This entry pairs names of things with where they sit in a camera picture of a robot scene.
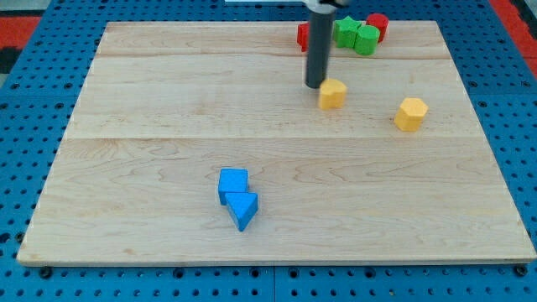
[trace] blue block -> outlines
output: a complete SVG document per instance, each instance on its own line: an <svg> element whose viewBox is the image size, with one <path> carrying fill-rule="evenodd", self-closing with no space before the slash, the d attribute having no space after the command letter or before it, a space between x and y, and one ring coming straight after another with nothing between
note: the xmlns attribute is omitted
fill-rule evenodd
<svg viewBox="0 0 537 302"><path fill-rule="evenodd" d="M218 181L218 197L220 204L226 205L226 193L248 192L248 171L246 169L221 169Z"/></svg>
<svg viewBox="0 0 537 302"><path fill-rule="evenodd" d="M227 193L227 211L237 229L242 232L258 211L258 195L255 193Z"/></svg>

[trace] wooden table surface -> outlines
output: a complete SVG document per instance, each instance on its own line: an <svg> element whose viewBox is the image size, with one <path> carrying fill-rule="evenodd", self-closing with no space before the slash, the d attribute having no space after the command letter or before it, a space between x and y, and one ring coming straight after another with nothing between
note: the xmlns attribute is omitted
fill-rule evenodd
<svg viewBox="0 0 537 302"><path fill-rule="evenodd" d="M316 107L297 23L109 23L28 232L24 265L524 263L535 251L435 22L332 50ZM393 117L429 112L417 133ZM238 232L216 195L246 168Z"/></svg>

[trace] yellow cube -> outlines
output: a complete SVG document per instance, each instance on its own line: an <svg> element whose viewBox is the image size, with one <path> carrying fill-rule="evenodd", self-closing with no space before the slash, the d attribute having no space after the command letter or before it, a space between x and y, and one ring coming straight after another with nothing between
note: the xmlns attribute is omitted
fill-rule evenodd
<svg viewBox="0 0 537 302"><path fill-rule="evenodd" d="M420 98L407 97L395 114L395 125L401 131L418 131L429 107Z"/></svg>
<svg viewBox="0 0 537 302"><path fill-rule="evenodd" d="M319 91L319 108L322 110L341 108L345 104L347 87L336 79L322 81Z"/></svg>

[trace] toy block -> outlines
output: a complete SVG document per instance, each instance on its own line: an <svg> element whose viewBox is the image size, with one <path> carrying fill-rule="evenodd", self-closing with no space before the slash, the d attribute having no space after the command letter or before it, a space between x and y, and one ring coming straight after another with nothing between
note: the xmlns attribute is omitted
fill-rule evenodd
<svg viewBox="0 0 537 302"><path fill-rule="evenodd" d="M359 55L372 55L380 37L380 30L372 25L363 25L358 29L354 50Z"/></svg>
<svg viewBox="0 0 537 302"><path fill-rule="evenodd" d="M322 110L330 108L341 108L345 104L347 87L343 82L336 79L326 79L322 81L319 91L319 108Z"/></svg>
<svg viewBox="0 0 537 302"><path fill-rule="evenodd" d="M246 169L224 168L220 170L218 197L221 205L226 205L226 193L245 192L248 192L248 171Z"/></svg>
<svg viewBox="0 0 537 302"><path fill-rule="evenodd" d="M407 97L399 106L394 123L401 131L418 131L427 110L429 107L421 99Z"/></svg>
<svg viewBox="0 0 537 302"><path fill-rule="evenodd" d="M332 38L336 41L336 46L338 48L354 48L358 28L360 28L360 26L362 26L360 21L355 21L349 16L346 16L342 20L336 20L334 22L334 30L332 33Z"/></svg>
<svg viewBox="0 0 537 302"><path fill-rule="evenodd" d="M242 232L258 211L258 195L255 193L226 193L227 211L237 229Z"/></svg>
<svg viewBox="0 0 537 302"><path fill-rule="evenodd" d="M384 40L384 36L386 35L386 31L388 29L388 23L388 17L381 13L372 13L366 19L366 25L372 25L380 30L380 36L378 37L379 43Z"/></svg>
<svg viewBox="0 0 537 302"><path fill-rule="evenodd" d="M296 43L302 46L302 52L308 50L308 35L310 34L310 24L299 24L298 33L296 35Z"/></svg>

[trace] green block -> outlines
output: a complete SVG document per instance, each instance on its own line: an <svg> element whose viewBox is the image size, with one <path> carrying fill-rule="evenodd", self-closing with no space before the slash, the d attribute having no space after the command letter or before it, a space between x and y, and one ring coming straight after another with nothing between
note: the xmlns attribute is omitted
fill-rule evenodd
<svg viewBox="0 0 537 302"><path fill-rule="evenodd" d="M334 32L332 35L336 41L336 46L338 48L353 48L358 34L358 28L360 28L361 25L361 22L355 21L349 16L346 16L343 20L336 20L334 22Z"/></svg>
<svg viewBox="0 0 537 302"><path fill-rule="evenodd" d="M354 50L359 55L372 55L377 48L380 30L372 25L364 25L358 29Z"/></svg>

